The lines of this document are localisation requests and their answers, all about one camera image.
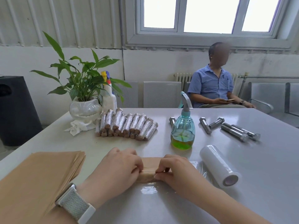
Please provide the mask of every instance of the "short-sleeved shirt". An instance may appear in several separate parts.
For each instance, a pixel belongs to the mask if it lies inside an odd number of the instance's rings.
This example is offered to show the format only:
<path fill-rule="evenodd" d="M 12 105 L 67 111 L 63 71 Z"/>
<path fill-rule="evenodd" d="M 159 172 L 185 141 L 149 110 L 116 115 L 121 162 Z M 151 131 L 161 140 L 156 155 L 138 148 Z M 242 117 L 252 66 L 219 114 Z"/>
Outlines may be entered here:
<path fill-rule="evenodd" d="M 221 68 L 220 77 L 211 70 L 209 65 L 193 73 L 188 94 L 197 93 L 210 99 L 227 99 L 227 92 L 233 91 L 233 79 L 231 74 Z M 194 101 L 193 107 L 200 107 L 201 103 Z"/>

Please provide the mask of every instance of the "potted plant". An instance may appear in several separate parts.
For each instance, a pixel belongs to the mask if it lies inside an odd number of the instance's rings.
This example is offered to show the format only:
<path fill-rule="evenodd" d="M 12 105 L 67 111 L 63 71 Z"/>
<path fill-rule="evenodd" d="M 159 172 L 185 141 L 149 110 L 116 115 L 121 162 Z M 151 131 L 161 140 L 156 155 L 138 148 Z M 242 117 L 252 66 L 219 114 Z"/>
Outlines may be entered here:
<path fill-rule="evenodd" d="M 111 59 L 109 56 L 104 56 L 99 59 L 97 54 L 92 50 L 94 62 L 82 61 L 78 56 L 73 56 L 70 60 L 79 60 L 79 67 L 75 67 L 70 64 L 64 57 L 59 44 L 47 33 L 45 33 L 47 40 L 54 50 L 59 55 L 59 63 L 51 64 L 50 67 L 57 68 L 58 77 L 49 75 L 43 71 L 32 70 L 47 78 L 54 79 L 60 86 L 50 91 L 48 94 L 66 94 L 69 93 L 72 103 L 70 104 L 70 114 L 75 120 L 81 120 L 84 122 L 94 121 L 99 117 L 99 113 L 102 111 L 101 107 L 101 91 L 106 92 L 103 89 L 103 84 L 107 84 L 98 69 L 114 64 L 119 59 Z M 60 82 L 60 74 L 62 70 L 66 70 L 69 73 L 68 83 L 62 85 Z M 116 85 L 121 84 L 125 87 L 131 87 L 129 83 L 120 79 L 110 78 L 112 88 L 118 96 L 122 97 L 122 90 Z"/>

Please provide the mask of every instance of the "crumpled tissue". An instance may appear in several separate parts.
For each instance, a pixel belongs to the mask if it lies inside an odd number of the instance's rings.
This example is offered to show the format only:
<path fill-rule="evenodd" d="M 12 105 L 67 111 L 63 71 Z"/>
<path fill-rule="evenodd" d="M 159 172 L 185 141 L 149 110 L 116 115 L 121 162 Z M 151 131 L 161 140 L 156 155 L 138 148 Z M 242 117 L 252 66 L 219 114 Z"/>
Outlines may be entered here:
<path fill-rule="evenodd" d="M 92 120 L 90 120 L 88 123 L 81 122 L 79 120 L 75 120 L 71 122 L 72 127 L 69 129 L 66 129 L 64 131 L 69 131 L 71 135 L 75 136 L 76 134 L 80 133 L 80 131 L 87 131 L 92 130 L 95 128 L 95 124 L 92 123 Z"/>

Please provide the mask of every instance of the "transparent spray bottle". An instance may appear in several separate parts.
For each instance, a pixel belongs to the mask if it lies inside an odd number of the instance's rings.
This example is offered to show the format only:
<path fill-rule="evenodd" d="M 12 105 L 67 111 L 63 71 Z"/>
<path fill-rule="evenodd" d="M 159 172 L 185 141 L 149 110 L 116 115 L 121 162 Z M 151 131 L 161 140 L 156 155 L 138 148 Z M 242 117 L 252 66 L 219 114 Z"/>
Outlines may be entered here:
<path fill-rule="evenodd" d="M 190 117 L 190 109 L 193 109 L 187 94 L 181 92 L 182 100 L 180 107 L 184 105 L 181 115 L 176 119 L 172 129 L 171 144 L 179 149 L 189 149 L 192 147 L 195 138 L 195 125 Z"/>

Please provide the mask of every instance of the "smartwatch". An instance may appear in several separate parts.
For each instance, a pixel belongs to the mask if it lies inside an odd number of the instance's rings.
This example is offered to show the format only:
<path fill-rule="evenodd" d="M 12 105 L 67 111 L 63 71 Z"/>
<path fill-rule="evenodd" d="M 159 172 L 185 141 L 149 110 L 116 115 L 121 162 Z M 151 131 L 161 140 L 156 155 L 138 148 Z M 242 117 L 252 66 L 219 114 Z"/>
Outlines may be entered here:
<path fill-rule="evenodd" d="M 241 102 L 239 103 L 239 105 L 243 105 L 245 100 L 241 100 Z"/>
<path fill-rule="evenodd" d="M 73 183 L 58 196 L 55 205 L 63 207 L 78 224 L 86 224 L 95 212 L 95 208 L 80 197 Z"/>

